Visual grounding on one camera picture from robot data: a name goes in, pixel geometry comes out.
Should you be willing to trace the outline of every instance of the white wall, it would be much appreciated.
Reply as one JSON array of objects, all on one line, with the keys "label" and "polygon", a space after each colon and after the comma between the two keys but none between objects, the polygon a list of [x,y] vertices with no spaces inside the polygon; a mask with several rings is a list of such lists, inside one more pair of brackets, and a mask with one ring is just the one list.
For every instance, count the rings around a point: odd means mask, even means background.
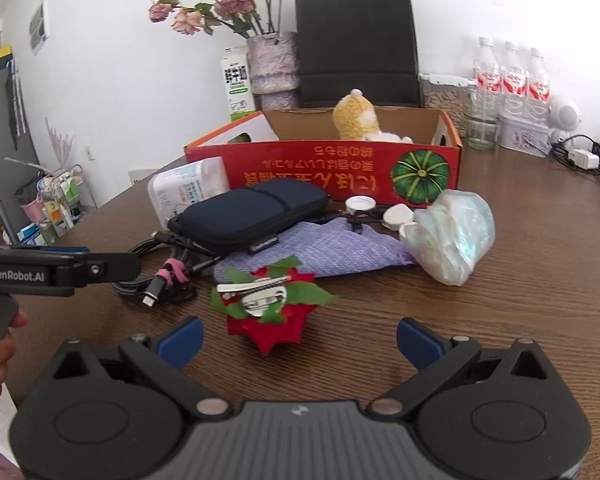
[{"label": "white wall", "polygon": [[[228,30],[213,38],[179,36],[167,23],[148,21],[149,0],[48,0],[51,37],[34,57],[27,29],[39,1],[11,1],[3,40],[20,64],[42,163],[57,165],[48,116],[60,132],[76,135],[73,161],[88,170],[100,202],[128,186],[128,170],[166,164],[185,143],[227,122],[219,62],[222,49],[240,37]],[[421,72],[469,75],[481,35],[539,47],[554,92],[576,100],[582,132],[600,140],[600,0],[413,0],[413,6]],[[293,7],[286,0],[288,30],[295,27]],[[87,144],[93,162],[84,155]]]}]

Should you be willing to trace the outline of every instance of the blue gripper pad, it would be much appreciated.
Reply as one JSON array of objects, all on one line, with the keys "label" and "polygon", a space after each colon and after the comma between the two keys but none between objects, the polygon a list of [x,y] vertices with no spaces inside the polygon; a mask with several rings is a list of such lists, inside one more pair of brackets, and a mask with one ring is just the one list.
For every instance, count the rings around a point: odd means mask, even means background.
[{"label": "blue gripper pad", "polygon": [[404,318],[396,330],[398,350],[420,372],[440,359],[451,343],[411,318]]},{"label": "blue gripper pad", "polygon": [[200,352],[204,341],[202,320],[189,316],[157,338],[151,349],[171,366],[182,370]]}]

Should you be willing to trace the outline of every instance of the white speaker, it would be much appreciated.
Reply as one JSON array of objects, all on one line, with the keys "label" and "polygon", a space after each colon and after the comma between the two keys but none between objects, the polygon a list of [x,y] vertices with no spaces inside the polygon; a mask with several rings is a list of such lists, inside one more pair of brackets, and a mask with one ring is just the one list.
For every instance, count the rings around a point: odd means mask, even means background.
[{"label": "white speaker", "polygon": [[551,142],[568,139],[572,132],[580,126],[582,119],[580,109],[568,97],[556,95],[549,101],[549,126],[551,126]]}]

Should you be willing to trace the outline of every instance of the pink rose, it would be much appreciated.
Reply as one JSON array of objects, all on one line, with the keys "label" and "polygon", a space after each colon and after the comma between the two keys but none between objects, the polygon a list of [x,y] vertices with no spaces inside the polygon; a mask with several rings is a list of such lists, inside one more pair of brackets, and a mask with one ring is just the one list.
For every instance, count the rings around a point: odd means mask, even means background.
[{"label": "pink rose", "polygon": [[180,34],[195,34],[200,29],[204,28],[205,25],[202,22],[202,12],[196,10],[195,12],[187,12],[184,9],[180,9],[180,12],[176,14],[176,18],[171,24],[171,28]]},{"label": "pink rose", "polygon": [[214,10],[223,20],[230,20],[232,14],[253,12],[255,8],[251,0],[222,0]]},{"label": "pink rose", "polygon": [[171,4],[153,4],[149,7],[149,19],[154,22],[163,22],[173,12]]}]

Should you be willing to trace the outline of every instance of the wooden table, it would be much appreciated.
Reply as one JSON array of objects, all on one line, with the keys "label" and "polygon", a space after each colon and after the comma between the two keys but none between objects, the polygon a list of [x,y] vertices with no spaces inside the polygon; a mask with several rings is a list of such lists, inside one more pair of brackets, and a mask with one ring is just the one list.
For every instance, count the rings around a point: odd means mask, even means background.
[{"label": "wooden table", "polygon": [[[482,195],[496,242],[463,287],[445,286],[420,268],[392,268],[320,280],[340,299],[310,317],[301,346],[261,357],[225,333],[209,307],[210,282],[190,304],[151,311],[120,300],[111,286],[73,299],[20,298],[32,317],[17,331],[8,382],[16,400],[30,389],[65,338],[115,344],[157,334],[187,314],[205,323],[203,351],[187,371],[234,403],[255,399],[375,398],[414,370],[398,353],[395,326],[413,316],[443,335],[470,334],[485,346],[536,339],[584,408],[593,443],[581,478],[600,480],[600,182],[554,161],[507,150],[466,150],[460,189]],[[158,227],[144,184],[92,214],[62,243],[125,251]],[[148,260],[157,266],[160,258]]]}]

